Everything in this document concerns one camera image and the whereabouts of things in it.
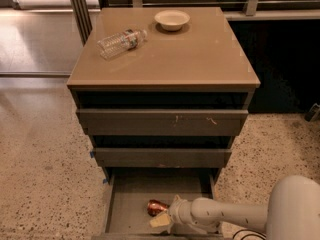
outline speckled floor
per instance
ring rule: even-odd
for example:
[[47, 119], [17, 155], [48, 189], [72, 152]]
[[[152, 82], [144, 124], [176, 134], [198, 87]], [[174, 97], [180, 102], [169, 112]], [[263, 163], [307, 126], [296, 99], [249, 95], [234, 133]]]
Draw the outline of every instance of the speckled floor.
[[[24, 36], [33, 33], [32, 38], [23, 39], [26, 43], [31, 40], [26, 47], [35, 47], [30, 43], [37, 43], [40, 36], [34, 35], [27, 20], [23, 22]], [[11, 32], [16, 30], [7, 30], [20, 42], [19, 35]], [[9, 35], [0, 37], [2, 44], [10, 44]], [[66, 53], [65, 61], [58, 65], [74, 63], [81, 48], [79, 36], [65, 38], [73, 40], [75, 50]], [[51, 67], [51, 60], [41, 57], [39, 48], [31, 51], [40, 60], [14, 66], [19, 48], [14, 49], [2, 50], [0, 58], [5, 58], [3, 51], [11, 56], [10, 61], [1, 60], [2, 71], [50, 70], [45, 65]], [[66, 82], [0, 78], [1, 240], [91, 239], [103, 230], [108, 185], [102, 183], [104, 174], [89, 156], [91, 143], [78, 123]], [[218, 180], [217, 199], [266, 204], [277, 180], [292, 174], [320, 183], [320, 120], [307, 122], [303, 116], [250, 114]], [[226, 238], [238, 229], [227, 223], [222, 226]]]

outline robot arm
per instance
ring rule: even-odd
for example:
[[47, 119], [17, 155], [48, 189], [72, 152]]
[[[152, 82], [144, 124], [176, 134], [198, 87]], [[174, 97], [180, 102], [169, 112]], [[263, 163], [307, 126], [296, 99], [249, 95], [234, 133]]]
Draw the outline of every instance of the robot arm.
[[152, 226], [169, 223], [216, 232], [220, 221], [261, 233], [268, 240], [318, 240], [320, 185], [303, 176], [287, 176], [273, 188], [269, 204], [228, 204], [208, 198], [174, 198], [169, 209], [151, 220]]
[[168, 210], [173, 223], [188, 224], [216, 231], [220, 221], [264, 233], [266, 231], [266, 205], [241, 205], [218, 202], [209, 198], [197, 198], [192, 202], [176, 196]]

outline cable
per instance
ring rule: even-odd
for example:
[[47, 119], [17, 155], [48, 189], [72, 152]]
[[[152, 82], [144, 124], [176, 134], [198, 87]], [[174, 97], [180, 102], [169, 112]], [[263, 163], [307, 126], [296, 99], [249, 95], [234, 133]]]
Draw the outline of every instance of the cable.
[[252, 233], [255, 233], [255, 234], [259, 235], [260, 237], [263, 237], [262, 239], [265, 239], [265, 238], [266, 238], [266, 235], [265, 235], [265, 234], [262, 234], [262, 233], [260, 233], [260, 232], [258, 232], [258, 231], [251, 230], [251, 229], [240, 229], [239, 231], [237, 231], [237, 232], [233, 235], [232, 239], [235, 239], [236, 235], [238, 235], [240, 232], [252, 232]]
[[262, 240], [265, 240], [264, 237], [262, 237], [261, 235], [256, 235], [256, 234], [248, 234], [248, 235], [245, 235], [244, 237], [242, 237], [240, 240], [244, 240], [245, 238], [247, 238], [248, 236], [255, 236], [255, 237], [258, 237]]

